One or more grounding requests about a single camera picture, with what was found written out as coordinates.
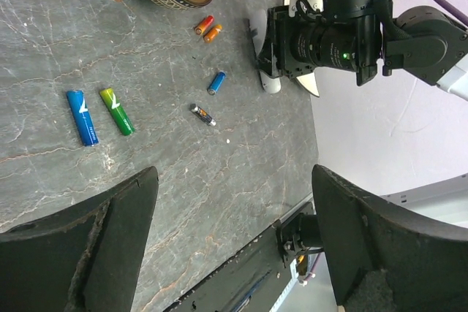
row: small battery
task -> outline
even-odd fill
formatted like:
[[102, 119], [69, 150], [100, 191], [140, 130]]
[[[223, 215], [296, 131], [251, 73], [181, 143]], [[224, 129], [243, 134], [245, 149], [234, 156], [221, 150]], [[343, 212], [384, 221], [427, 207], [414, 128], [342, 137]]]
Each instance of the small battery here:
[[224, 82], [225, 78], [226, 78], [226, 74], [223, 71], [218, 73], [216, 77], [213, 79], [213, 82], [211, 82], [210, 86], [208, 87], [208, 94], [210, 95], [216, 94], [219, 90], [219, 87]]
[[135, 128], [133, 127], [132, 122], [130, 122], [130, 119], [125, 113], [120, 101], [117, 100], [114, 90], [112, 88], [107, 88], [100, 91], [99, 95], [102, 97], [105, 106], [107, 106], [107, 109], [116, 122], [117, 127], [120, 129], [120, 132], [122, 132], [123, 135], [130, 135], [133, 133]]
[[91, 120], [91, 115], [86, 106], [85, 94], [82, 91], [68, 91], [67, 99], [70, 109], [72, 109], [73, 118], [75, 119], [81, 142], [83, 142], [85, 146], [96, 145], [99, 140], [97, 139], [93, 121]]
[[198, 116], [200, 120], [208, 124], [209, 126], [215, 126], [216, 121], [208, 114], [204, 109], [202, 109], [197, 104], [190, 105], [190, 111], [192, 111], [195, 115]]
[[201, 36], [213, 24], [213, 22], [214, 17], [209, 15], [202, 22], [198, 23], [197, 27], [195, 27], [195, 33]]
[[222, 31], [221, 25], [216, 25], [203, 37], [205, 43], [211, 43], [218, 36], [219, 32]]

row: orange battery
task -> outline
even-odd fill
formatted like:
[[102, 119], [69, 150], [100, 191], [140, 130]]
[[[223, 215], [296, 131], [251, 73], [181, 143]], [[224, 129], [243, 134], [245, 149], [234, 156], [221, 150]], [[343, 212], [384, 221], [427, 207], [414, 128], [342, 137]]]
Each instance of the orange battery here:
[[203, 40], [205, 43], [211, 43], [218, 36], [219, 32], [222, 30], [221, 25], [214, 26], [204, 37]]
[[198, 26], [195, 27], [195, 33], [201, 36], [205, 31], [213, 24], [214, 17], [209, 15], [205, 20], [198, 23]]

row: small blue battery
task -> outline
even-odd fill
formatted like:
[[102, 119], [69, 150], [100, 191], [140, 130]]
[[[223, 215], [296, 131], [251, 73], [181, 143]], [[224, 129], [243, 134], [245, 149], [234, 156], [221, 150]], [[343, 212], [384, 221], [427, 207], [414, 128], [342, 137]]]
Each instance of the small blue battery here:
[[93, 121], [89, 114], [88, 107], [85, 102], [85, 94], [82, 91], [68, 91], [68, 103], [72, 109], [73, 118], [75, 119], [78, 133], [80, 133], [81, 141], [85, 146], [96, 145], [96, 131], [94, 130]]
[[225, 78], [226, 78], [226, 74], [223, 71], [218, 73], [216, 77], [214, 78], [213, 82], [211, 82], [210, 86], [208, 87], [208, 94], [210, 95], [216, 94]]

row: gray marble surface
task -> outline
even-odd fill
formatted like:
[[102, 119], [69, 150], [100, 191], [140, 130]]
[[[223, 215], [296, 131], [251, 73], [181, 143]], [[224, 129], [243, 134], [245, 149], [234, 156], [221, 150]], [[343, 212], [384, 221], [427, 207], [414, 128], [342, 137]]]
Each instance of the gray marble surface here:
[[[182, 12], [146, 0], [0, 0], [0, 231], [154, 165], [159, 199], [133, 310], [162, 311], [304, 198], [317, 162], [309, 95], [287, 81], [263, 92], [245, 21], [280, 1]], [[211, 45], [192, 32], [208, 14], [225, 29]], [[219, 69], [227, 81], [209, 96]], [[132, 136], [100, 100], [108, 86]], [[80, 143], [70, 89], [85, 91], [98, 146]], [[197, 120], [192, 102], [218, 125]]]

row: white wall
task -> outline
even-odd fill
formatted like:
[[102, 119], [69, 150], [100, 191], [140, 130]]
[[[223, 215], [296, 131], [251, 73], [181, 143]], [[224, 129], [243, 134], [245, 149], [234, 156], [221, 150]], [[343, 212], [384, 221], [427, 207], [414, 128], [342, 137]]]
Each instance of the white wall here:
[[429, 218], [468, 228], [468, 176], [444, 180], [385, 198]]
[[[449, 0], [468, 13], [468, 0]], [[432, 0], [393, 0], [394, 15]], [[468, 102], [406, 72], [374, 78], [317, 70], [312, 98], [320, 163], [376, 194], [468, 172]]]

